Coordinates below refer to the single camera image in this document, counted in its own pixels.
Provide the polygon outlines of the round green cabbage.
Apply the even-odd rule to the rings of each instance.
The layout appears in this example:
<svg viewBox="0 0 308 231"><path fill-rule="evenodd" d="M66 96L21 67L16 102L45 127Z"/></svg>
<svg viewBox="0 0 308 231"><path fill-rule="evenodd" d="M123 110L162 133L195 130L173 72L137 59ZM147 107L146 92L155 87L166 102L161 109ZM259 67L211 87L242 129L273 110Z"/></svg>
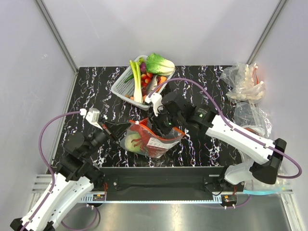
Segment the round green cabbage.
<svg viewBox="0 0 308 231"><path fill-rule="evenodd" d="M141 151L141 137L139 134L130 134L125 137L124 147L127 151L138 153Z"/></svg>

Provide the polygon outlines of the clear zip bag orange zipper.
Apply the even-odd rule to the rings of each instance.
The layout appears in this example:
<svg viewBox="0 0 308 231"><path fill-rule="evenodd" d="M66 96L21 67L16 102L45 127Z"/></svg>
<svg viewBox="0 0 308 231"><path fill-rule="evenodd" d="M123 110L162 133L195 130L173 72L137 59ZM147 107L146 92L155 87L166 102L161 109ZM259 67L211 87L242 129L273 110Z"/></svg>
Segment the clear zip bag orange zipper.
<svg viewBox="0 0 308 231"><path fill-rule="evenodd" d="M142 121L130 121L120 146L126 151L141 154L150 158L160 158L177 145L185 133L172 128L167 135L156 135L148 118Z"/></svg>

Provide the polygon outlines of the red toy lobster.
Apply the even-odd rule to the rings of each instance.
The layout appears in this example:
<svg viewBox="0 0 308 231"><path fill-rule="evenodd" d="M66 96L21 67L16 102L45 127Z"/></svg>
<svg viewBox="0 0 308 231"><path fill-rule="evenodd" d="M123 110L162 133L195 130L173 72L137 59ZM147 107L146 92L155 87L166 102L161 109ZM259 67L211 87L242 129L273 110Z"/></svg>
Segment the red toy lobster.
<svg viewBox="0 0 308 231"><path fill-rule="evenodd" d="M132 134L137 133L141 137L141 151L138 152L139 154L159 158L168 151L166 147L163 147L163 144L159 144L161 141L159 137L145 126L133 124L129 128L129 132L132 132Z"/></svg>

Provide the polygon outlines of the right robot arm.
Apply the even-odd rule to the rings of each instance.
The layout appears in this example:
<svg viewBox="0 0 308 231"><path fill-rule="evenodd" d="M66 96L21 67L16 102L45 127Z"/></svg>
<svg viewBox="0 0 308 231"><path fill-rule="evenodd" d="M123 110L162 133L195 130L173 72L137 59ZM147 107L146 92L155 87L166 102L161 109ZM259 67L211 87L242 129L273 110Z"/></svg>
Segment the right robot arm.
<svg viewBox="0 0 308 231"><path fill-rule="evenodd" d="M161 134L183 127L219 139L250 157L247 162L225 167L218 179L219 187L229 191L242 181L258 180L273 185L283 160L286 142L260 137L220 116L215 109L200 104L193 106L175 92L145 98L152 104L151 123Z"/></svg>

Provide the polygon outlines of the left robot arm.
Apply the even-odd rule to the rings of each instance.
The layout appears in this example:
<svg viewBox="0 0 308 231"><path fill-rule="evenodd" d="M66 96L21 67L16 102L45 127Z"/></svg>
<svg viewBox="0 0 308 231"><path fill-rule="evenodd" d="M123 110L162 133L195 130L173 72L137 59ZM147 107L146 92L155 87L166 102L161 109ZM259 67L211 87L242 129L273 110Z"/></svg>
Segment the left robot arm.
<svg viewBox="0 0 308 231"><path fill-rule="evenodd" d="M130 123L101 121L98 125L88 137L82 132L68 136L64 143L66 154L49 186L25 216L11 222L14 231L54 231L83 196L103 187L104 173L90 157L108 142L119 144Z"/></svg>

